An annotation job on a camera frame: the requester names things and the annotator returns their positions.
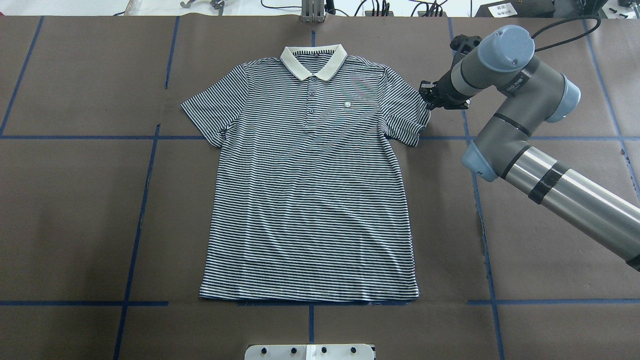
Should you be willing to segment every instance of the shirt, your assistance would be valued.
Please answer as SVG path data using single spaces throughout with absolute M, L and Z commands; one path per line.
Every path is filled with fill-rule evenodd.
M 200 296 L 415 299 L 400 166 L 429 111 L 388 66 L 287 47 L 182 104 L 220 160 Z

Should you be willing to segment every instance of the white label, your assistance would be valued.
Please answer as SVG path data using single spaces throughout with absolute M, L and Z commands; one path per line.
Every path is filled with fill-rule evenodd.
M 489 6 L 489 11 L 493 17 L 507 17 L 518 15 L 511 3 Z

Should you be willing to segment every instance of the shirt collar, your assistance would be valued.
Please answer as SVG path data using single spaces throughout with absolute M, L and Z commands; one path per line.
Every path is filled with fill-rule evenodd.
M 298 59 L 293 55 L 293 53 L 298 51 L 305 51 L 306 53 L 320 53 L 325 51 L 333 51 L 333 55 L 329 59 L 329 61 L 324 65 L 324 67 L 315 74 L 312 74 L 307 68 L 305 68 Z M 319 79 L 329 81 L 332 77 L 334 77 L 335 73 L 338 72 L 344 60 L 347 58 L 347 52 L 344 50 L 342 45 L 329 45 L 329 46 L 317 46 L 317 47 L 291 47 L 287 46 L 282 51 L 282 55 L 280 55 L 280 59 L 282 63 L 291 71 L 291 74 L 294 74 L 296 78 L 300 80 L 304 80 L 310 78 L 311 76 L 315 76 Z

